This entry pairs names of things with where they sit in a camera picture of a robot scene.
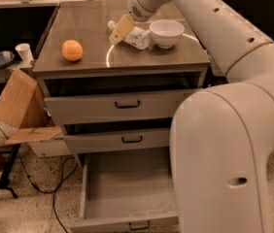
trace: white bowl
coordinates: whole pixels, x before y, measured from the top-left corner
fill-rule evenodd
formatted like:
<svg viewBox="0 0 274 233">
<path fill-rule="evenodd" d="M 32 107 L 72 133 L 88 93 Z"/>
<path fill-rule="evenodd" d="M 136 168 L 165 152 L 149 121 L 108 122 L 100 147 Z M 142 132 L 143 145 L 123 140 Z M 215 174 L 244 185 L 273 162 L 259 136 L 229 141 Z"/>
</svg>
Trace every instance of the white bowl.
<svg viewBox="0 0 274 233">
<path fill-rule="evenodd" d="M 150 24 L 150 31 L 154 42 L 160 48 L 169 49 L 182 38 L 185 28 L 177 20 L 160 19 Z"/>
</svg>

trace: white bottle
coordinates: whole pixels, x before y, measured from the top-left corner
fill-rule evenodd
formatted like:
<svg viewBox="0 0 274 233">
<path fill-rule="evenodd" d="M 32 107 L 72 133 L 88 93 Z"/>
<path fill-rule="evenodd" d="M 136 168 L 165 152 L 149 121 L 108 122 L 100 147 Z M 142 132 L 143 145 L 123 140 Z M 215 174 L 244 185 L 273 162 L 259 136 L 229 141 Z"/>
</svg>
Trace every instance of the white bottle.
<svg viewBox="0 0 274 233">
<path fill-rule="evenodd" d="M 108 27 L 111 30 L 114 30 L 117 27 L 117 24 L 110 20 L 108 22 Z M 126 35 L 123 40 L 138 50 L 145 50 L 151 42 L 150 31 L 144 30 L 140 27 L 134 27 L 134 29 Z"/>
</svg>

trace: drawer handle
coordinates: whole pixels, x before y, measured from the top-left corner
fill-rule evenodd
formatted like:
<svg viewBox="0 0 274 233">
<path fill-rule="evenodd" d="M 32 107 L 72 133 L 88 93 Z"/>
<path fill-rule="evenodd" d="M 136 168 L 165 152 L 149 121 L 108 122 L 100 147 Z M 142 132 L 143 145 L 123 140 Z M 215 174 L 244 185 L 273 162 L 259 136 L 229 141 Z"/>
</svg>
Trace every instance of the drawer handle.
<svg viewBox="0 0 274 233">
<path fill-rule="evenodd" d="M 129 230 L 131 231 L 136 231 L 136 230 L 145 230 L 145 229 L 149 229 L 150 228 L 150 221 L 148 220 L 148 225 L 145 227 L 139 227 L 139 228 L 133 228 L 131 226 L 131 222 L 129 222 Z"/>
<path fill-rule="evenodd" d="M 140 100 L 137 100 L 136 104 L 130 104 L 130 105 L 121 105 L 119 102 L 115 102 L 115 106 L 118 108 L 118 109 L 129 109 L 129 108 L 138 108 L 140 106 Z"/>
<path fill-rule="evenodd" d="M 143 136 L 139 136 L 138 139 L 136 140 L 125 140 L 124 137 L 121 138 L 121 141 L 124 144 L 134 144 L 134 143 L 140 143 L 141 141 L 143 141 Z"/>
</svg>

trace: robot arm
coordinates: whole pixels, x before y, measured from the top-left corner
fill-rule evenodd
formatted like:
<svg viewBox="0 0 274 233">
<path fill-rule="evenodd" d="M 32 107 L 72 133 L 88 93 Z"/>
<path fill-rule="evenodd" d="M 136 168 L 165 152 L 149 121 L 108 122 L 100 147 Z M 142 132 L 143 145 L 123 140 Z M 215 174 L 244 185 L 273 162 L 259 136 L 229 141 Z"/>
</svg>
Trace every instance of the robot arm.
<svg viewBox="0 0 274 233">
<path fill-rule="evenodd" d="M 173 2 L 229 84 L 194 93 L 171 127 L 182 233 L 272 233 L 266 164 L 274 150 L 274 42 L 221 0 L 129 0 L 146 21 Z"/>
</svg>

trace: paper cup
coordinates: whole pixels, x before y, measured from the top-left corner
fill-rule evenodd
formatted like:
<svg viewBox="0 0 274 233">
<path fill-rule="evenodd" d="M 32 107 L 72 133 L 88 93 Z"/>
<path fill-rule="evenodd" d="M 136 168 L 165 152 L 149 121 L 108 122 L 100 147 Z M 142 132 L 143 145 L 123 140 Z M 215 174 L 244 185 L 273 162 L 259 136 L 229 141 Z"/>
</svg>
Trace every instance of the paper cup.
<svg viewBox="0 0 274 233">
<path fill-rule="evenodd" d="M 33 60 L 29 44 L 21 43 L 15 47 L 15 50 L 18 52 L 23 62 L 30 63 L 30 61 Z"/>
</svg>

